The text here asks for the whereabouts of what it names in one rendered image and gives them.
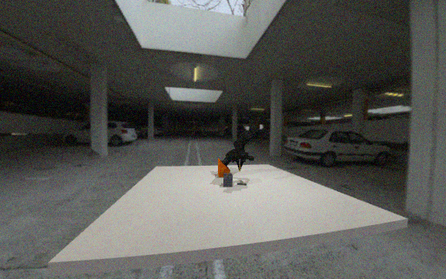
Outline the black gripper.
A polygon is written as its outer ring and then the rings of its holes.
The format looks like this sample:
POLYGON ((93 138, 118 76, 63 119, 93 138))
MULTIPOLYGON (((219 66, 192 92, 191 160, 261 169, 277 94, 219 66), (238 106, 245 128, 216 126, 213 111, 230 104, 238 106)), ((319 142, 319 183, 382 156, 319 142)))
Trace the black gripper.
MULTIPOLYGON (((244 148, 240 148, 240 150, 243 151, 244 148)), ((234 161, 237 163, 237 166, 238 166, 238 168, 240 170, 242 165, 243 165, 243 163, 246 162, 246 160, 254 160, 254 157, 253 156, 248 156, 248 158, 245 157, 245 160, 242 160, 242 159, 237 159, 237 155, 236 156, 232 156, 232 155, 227 155, 226 156, 226 160, 232 160, 232 159, 234 159, 234 161), (240 163, 239 163, 239 160, 240 160, 240 163)))

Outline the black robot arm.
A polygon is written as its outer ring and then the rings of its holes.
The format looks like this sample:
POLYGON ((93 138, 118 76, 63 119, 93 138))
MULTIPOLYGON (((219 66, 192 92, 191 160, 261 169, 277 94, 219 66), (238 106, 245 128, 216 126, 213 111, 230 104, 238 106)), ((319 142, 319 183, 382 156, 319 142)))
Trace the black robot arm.
MULTIPOLYGON (((249 144, 252 141, 252 139, 257 137, 259 134, 260 134, 259 128, 257 128, 256 126, 252 126, 246 132, 244 131, 240 136, 238 136, 239 139, 234 142, 233 145, 234 145, 235 149, 230 150, 226 155, 232 155, 232 156, 237 155, 237 159, 245 160, 245 157, 248 158, 248 153, 245 152, 245 150, 241 151, 240 148, 244 148, 245 145, 249 144), (236 153, 236 149, 238 149, 237 153, 236 153)), ((226 160, 226 158, 225 158, 221 162, 227 167, 227 165, 231 161, 233 163, 234 159, 226 160)))

